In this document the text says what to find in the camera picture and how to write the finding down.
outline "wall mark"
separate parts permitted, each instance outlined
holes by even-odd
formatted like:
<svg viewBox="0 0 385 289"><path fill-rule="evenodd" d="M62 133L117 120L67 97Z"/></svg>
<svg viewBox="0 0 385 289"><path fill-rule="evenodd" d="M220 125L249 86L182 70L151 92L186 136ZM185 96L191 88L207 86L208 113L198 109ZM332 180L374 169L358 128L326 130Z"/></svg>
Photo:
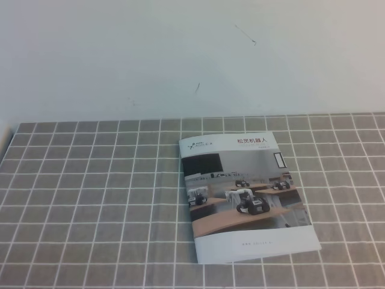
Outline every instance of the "wall mark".
<svg viewBox="0 0 385 289"><path fill-rule="evenodd" d="M197 94L199 87L200 87L200 83L198 83L197 89L195 89L195 94Z"/></svg>
<svg viewBox="0 0 385 289"><path fill-rule="evenodd" d="M249 35L247 35L247 33L246 33L245 31L243 31L242 29L240 29L240 28L239 28L238 26L236 26L235 24L234 24L234 26L237 27L237 29L241 30L241 32L242 32L247 38L249 38L252 42L254 42L254 46L257 45L256 41L255 41L254 39L252 39Z"/></svg>

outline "grid pattern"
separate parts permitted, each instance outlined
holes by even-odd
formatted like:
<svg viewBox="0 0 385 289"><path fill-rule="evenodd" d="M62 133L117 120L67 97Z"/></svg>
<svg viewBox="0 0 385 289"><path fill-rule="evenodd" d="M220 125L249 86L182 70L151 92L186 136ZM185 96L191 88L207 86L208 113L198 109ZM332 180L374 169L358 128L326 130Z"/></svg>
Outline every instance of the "grid pattern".
<svg viewBox="0 0 385 289"><path fill-rule="evenodd" d="M198 265L177 141L274 132L320 252ZM385 288L385 113L23 123L0 288Z"/></svg>

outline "window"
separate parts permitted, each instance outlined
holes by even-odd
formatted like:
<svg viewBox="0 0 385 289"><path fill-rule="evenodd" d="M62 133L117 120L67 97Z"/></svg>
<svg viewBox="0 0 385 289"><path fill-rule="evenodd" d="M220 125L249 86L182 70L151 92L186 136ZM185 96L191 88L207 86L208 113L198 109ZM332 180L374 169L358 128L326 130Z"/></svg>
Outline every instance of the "window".
<svg viewBox="0 0 385 289"><path fill-rule="evenodd" d="M280 169L286 168L285 161L283 160L282 154L280 152L275 153L274 157L276 158L278 167Z"/></svg>
<svg viewBox="0 0 385 289"><path fill-rule="evenodd" d="M195 155L182 159L183 171L185 176L195 175L200 173L223 172L221 158L219 154Z"/></svg>

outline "small robot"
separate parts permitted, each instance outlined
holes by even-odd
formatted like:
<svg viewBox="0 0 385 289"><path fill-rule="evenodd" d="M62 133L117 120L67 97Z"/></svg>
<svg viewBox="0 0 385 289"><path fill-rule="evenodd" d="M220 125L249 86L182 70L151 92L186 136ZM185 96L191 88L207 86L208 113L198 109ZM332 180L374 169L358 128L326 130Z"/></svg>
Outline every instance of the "small robot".
<svg viewBox="0 0 385 289"><path fill-rule="evenodd" d="M225 191L228 202L235 202L236 210L240 213L258 215L270 211L268 202L262 197L256 197L249 188L241 188L237 191Z"/></svg>
<svg viewBox="0 0 385 289"><path fill-rule="evenodd" d="M244 179L237 179L236 181L235 181L235 187L249 187L250 186L250 184L247 182L247 181L245 181Z"/></svg>
<svg viewBox="0 0 385 289"><path fill-rule="evenodd" d="M273 184L274 190L287 190L290 188L290 184L288 182L275 182Z"/></svg>
<svg viewBox="0 0 385 289"><path fill-rule="evenodd" d="M200 206L207 202L207 197L204 196L204 194L207 195L207 192L207 187L192 188L188 190L188 207Z"/></svg>

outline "booklet cover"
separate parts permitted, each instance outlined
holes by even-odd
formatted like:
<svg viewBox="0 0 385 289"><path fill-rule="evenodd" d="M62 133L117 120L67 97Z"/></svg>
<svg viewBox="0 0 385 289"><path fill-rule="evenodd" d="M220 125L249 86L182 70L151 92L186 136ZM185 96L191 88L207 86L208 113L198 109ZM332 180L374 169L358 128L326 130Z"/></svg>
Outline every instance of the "booklet cover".
<svg viewBox="0 0 385 289"><path fill-rule="evenodd" d="M272 132L179 141L200 264L320 250Z"/></svg>

